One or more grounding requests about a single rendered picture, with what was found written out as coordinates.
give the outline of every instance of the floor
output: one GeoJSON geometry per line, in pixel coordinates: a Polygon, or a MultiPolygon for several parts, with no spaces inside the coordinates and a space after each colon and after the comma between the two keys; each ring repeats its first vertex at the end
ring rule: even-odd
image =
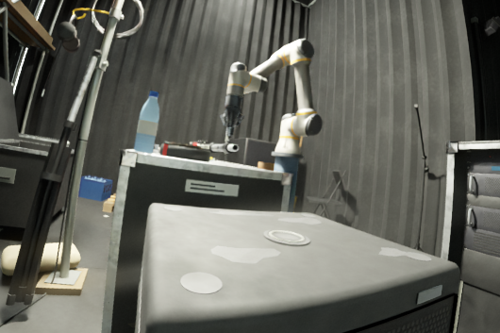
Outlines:
{"type": "MultiPolygon", "coordinates": [[[[0,281],[0,333],[100,333],[104,287],[108,263],[112,214],[102,211],[103,203],[80,198],[76,211],[74,244],[81,254],[79,267],[89,273],[80,296],[37,296],[31,307],[4,306],[10,277],[0,281]]],[[[47,242],[57,242],[61,215],[51,225],[47,242]]],[[[0,231],[0,252],[8,245],[21,243],[23,231],[0,231]]]]}

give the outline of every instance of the curtain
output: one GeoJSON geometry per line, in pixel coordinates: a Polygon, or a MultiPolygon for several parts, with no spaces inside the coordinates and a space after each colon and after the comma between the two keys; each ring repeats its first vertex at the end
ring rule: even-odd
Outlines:
{"type": "Polygon", "coordinates": [[[310,12],[325,124],[305,141],[308,195],[325,195],[332,171],[345,171],[334,219],[439,254],[446,142],[475,138],[461,0],[317,0],[310,12]]]}
{"type": "MultiPolygon", "coordinates": [[[[207,140],[225,136],[224,111],[229,66],[242,61],[253,69],[280,46],[307,36],[308,9],[291,0],[141,0],[141,30],[115,39],[104,73],[92,123],[84,174],[116,181],[120,149],[132,148],[142,104],[150,90],[159,92],[157,143],[207,140]]],[[[99,9],[109,9],[102,0],[99,9]]],[[[60,20],[93,0],[69,0],[60,20]]],[[[138,21],[133,3],[125,2],[118,31],[138,21]]],[[[101,25],[106,16],[98,15],[101,25]]],[[[102,35],[90,15],[78,22],[81,47],[60,49],[47,83],[38,90],[27,133],[58,137],[94,48],[102,35]]],[[[294,111],[294,79],[285,69],[269,80],[268,91],[244,101],[237,137],[276,142],[282,114],[294,111]]]]}

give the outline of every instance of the white robotic arm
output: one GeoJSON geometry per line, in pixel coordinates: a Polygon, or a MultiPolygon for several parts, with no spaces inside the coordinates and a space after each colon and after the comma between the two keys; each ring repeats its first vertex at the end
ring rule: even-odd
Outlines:
{"type": "Polygon", "coordinates": [[[225,141],[229,142],[234,128],[242,121],[244,95],[249,92],[265,92],[270,74],[286,66],[293,66],[298,110],[281,118],[279,141],[274,155],[300,157],[300,138],[316,135],[322,128],[321,117],[312,105],[309,65],[313,55],[312,44],[306,39],[299,39],[281,47],[251,72],[247,71],[244,64],[233,63],[227,82],[225,113],[221,115],[226,128],[225,141]]]}

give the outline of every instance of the plastic bottle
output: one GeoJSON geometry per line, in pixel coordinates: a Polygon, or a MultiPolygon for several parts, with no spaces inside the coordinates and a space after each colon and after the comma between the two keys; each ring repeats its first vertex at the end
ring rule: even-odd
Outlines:
{"type": "Polygon", "coordinates": [[[152,153],[155,148],[155,138],[158,132],[159,106],[158,93],[149,92],[149,98],[146,100],[139,115],[139,124],[137,126],[136,142],[134,149],[144,153],[152,153]]]}

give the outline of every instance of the blue box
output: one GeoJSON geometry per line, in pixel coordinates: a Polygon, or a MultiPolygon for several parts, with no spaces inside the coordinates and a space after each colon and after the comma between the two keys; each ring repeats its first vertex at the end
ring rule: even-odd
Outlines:
{"type": "Polygon", "coordinates": [[[82,176],[79,197],[89,200],[105,201],[111,197],[113,181],[96,176],[82,176]]]}

